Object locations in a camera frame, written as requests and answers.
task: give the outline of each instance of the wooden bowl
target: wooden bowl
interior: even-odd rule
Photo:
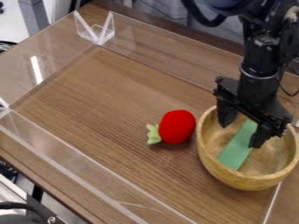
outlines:
[[[275,186],[289,174],[299,160],[299,142],[295,129],[287,126],[281,138],[272,137],[260,149],[253,149],[239,171],[231,170],[216,159],[247,118],[239,113],[236,121],[223,129],[216,107],[201,116],[197,126],[200,161],[209,174],[225,185],[245,191]]]

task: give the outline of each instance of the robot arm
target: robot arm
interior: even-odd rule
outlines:
[[[276,92],[285,67],[299,55],[299,3],[296,0],[205,0],[205,4],[223,16],[239,15],[244,27],[240,78],[216,79],[219,124],[225,128],[237,112],[245,114],[257,123],[249,146],[260,148],[267,139],[284,134],[292,121]]]

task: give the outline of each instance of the strawberry toy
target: strawberry toy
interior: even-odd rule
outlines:
[[[196,120],[187,110],[175,110],[163,116],[160,124],[147,125],[149,130],[148,144],[165,142],[167,144],[181,144],[192,136],[196,127]]]

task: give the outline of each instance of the green sponge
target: green sponge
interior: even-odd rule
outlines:
[[[217,160],[235,171],[245,162],[249,152],[252,151],[252,148],[248,147],[248,143],[256,129],[257,124],[247,120],[217,156]]]

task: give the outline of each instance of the plush strawberry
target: plush strawberry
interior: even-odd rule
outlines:
[[[161,141],[168,144],[181,144],[192,136],[196,127],[196,120],[187,110],[175,110],[163,116],[160,124],[147,125],[149,130],[148,144],[157,144]]]

